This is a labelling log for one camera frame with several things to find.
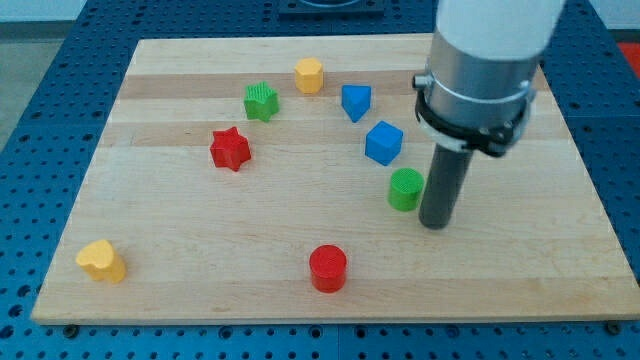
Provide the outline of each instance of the wooden cutting board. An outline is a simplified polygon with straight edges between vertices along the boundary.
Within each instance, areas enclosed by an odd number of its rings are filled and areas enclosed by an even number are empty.
[[[42,324],[476,322],[638,318],[640,289],[541,73],[524,138],[503,159],[477,154],[451,225],[430,231],[386,200],[391,173],[427,174],[411,76],[431,35],[143,40],[138,44],[32,317]],[[324,63],[300,94],[293,67]],[[246,119],[245,85],[280,94],[270,123]],[[345,83],[373,86],[352,124]],[[405,132],[384,167],[364,137]],[[212,131],[237,126],[253,159],[215,168]],[[107,238],[118,285],[75,265]],[[308,258],[349,259],[345,287],[316,291]]]

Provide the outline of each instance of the blue block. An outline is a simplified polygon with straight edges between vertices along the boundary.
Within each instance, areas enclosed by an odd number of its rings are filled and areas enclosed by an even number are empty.
[[[371,107],[371,86],[342,85],[342,108],[352,122],[358,122]]]
[[[402,134],[397,127],[380,121],[367,134],[364,154],[384,166],[389,165],[400,153]]]

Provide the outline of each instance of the yellow pentagon block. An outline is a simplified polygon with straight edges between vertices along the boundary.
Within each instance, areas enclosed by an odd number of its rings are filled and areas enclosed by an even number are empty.
[[[85,246],[76,256],[76,264],[95,280],[119,283],[127,275],[127,267],[122,257],[109,240],[98,240]]]
[[[322,63],[316,58],[304,58],[296,64],[296,87],[303,94],[315,94],[324,83]]]

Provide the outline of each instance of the blue pegboard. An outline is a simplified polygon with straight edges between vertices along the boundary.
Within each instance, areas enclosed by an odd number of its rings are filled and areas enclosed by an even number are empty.
[[[431,32],[435,3],[387,0],[382,17],[282,20],[277,7],[272,0],[87,1],[0,155],[0,359],[640,358],[640,323],[632,321],[617,328],[603,322],[83,326],[73,339],[61,327],[31,322],[139,39]],[[543,67],[638,277],[638,80],[586,0],[568,1]]]

